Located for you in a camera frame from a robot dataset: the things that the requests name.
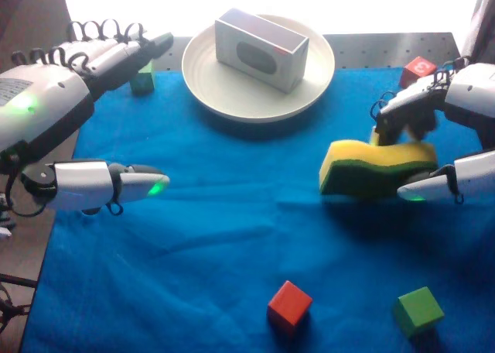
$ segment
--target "green cube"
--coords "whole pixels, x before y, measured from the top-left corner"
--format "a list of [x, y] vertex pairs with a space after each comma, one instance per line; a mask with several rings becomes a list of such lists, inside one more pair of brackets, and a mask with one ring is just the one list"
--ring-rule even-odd
[[428, 330], [445, 316], [428, 287], [399, 297], [392, 312], [407, 338]]
[[134, 95], [143, 95], [155, 90], [155, 71], [153, 62], [150, 61], [130, 81]]

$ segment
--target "robotic arm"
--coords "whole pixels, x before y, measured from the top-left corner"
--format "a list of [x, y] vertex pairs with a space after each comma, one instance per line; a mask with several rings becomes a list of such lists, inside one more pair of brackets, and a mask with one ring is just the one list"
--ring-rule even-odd
[[403, 129], [421, 140], [436, 127], [435, 110], [445, 117], [476, 130], [483, 151], [457, 159], [432, 173], [421, 173], [398, 188], [406, 200], [438, 200], [454, 197], [457, 204], [465, 197], [495, 191], [495, 65], [475, 63], [466, 58], [424, 77], [397, 93], [390, 101], [380, 99], [375, 132], [379, 145], [397, 142]]
[[149, 166], [122, 166], [92, 159], [43, 164], [39, 161], [72, 135], [92, 116], [94, 102], [105, 91], [114, 90], [151, 59], [167, 51], [170, 33], [153, 35], [138, 24], [131, 36], [130, 25], [121, 34], [104, 35], [104, 21], [96, 22], [98, 38], [83, 32], [81, 41], [63, 43], [48, 53], [33, 49], [29, 63], [21, 52], [12, 54], [18, 66], [0, 74], [0, 173], [9, 175], [5, 188], [8, 209], [14, 179], [21, 181], [41, 209], [82, 210], [97, 213], [107, 206], [121, 214], [120, 203], [140, 200], [161, 192], [169, 178]]

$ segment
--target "blue fabric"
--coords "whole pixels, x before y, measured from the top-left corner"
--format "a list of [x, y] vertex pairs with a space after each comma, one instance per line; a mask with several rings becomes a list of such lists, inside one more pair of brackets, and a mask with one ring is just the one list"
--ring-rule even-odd
[[[57, 214], [23, 351], [495, 351], [492, 200], [321, 201], [329, 144], [368, 140], [370, 105], [400, 72], [338, 70], [317, 105], [265, 127], [210, 115], [178, 73], [144, 98], [128, 85], [103, 96], [76, 157], [157, 166], [172, 182], [119, 218]], [[480, 148], [439, 124], [440, 163]], [[291, 344], [266, 320], [287, 279], [314, 299]], [[422, 286], [446, 317], [410, 343], [391, 307]]]

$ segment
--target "red cube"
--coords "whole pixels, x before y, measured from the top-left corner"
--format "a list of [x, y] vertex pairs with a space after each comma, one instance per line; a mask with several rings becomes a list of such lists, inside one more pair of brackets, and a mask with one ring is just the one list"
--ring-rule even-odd
[[268, 319], [289, 337], [309, 309], [312, 298], [297, 286], [285, 281], [268, 304]]
[[404, 67], [399, 84], [402, 88], [406, 88], [416, 82], [418, 78], [429, 76], [435, 71], [436, 65], [434, 63], [430, 63], [424, 57], [416, 57]]

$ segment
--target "white plate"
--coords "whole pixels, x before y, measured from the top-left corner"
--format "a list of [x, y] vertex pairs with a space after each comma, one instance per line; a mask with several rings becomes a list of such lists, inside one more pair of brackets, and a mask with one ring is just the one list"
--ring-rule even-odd
[[214, 26], [194, 37], [183, 56], [183, 76], [193, 95], [211, 111], [241, 122], [273, 122], [297, 115], [322, 95], [335, 70], [332, 48], [322, 35], [291, 19], [260, 16], [309, 37], [306, 72], [290, 94], [217, 62]]

